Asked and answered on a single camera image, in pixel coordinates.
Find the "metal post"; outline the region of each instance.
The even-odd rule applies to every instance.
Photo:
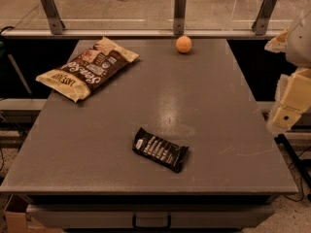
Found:
[[[256,35],[264,35],[266,33],[276,2],[277,0],[263,0],[259,15],[252,27]]]
[[[187,0],[175,0],[175,8],[174,8],[174,34],[175,35],[184,34],[186,1]]]
[[[60,20],[56,5],[53,0],[41,0],[42,6],[45,9],[51,33],[53,35],[61,35],[65,28],[63,22]]]

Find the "brown snack bag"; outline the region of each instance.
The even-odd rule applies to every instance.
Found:
[[[138,56],[103,37],[67,64],[39,75],[36,81],[77,102],[86,99]]]

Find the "black handle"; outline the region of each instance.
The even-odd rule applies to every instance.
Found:
[[[152,230],[152,229],[163,230],[163,229],[169,229],[170,228],[171,221],[172,221],[171,215],[168,215],[167,216],[167,224],[165,226],[160,226],[160,227],[141,227],[141,226],[138,226],[136,224],[136,215],[134,215],[133,219],[132,219],[132,225],[133,225],[133,228],[137,229],[137,230]]]

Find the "black packet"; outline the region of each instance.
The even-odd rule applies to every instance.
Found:
[[[180,173],[189,147],[180,147],[140,128],[135,136],[132,149],[137,154],[143,155],[175,173]]]

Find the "gray tabletop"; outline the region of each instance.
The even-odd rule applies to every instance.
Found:
[[[194,39],[190,54],[169,39],[116,42],[139,60],[86,101],[52,92],[1,192],[297,192],[226,40]],[[140,127],[190,147],[181,173],[132,151]]]

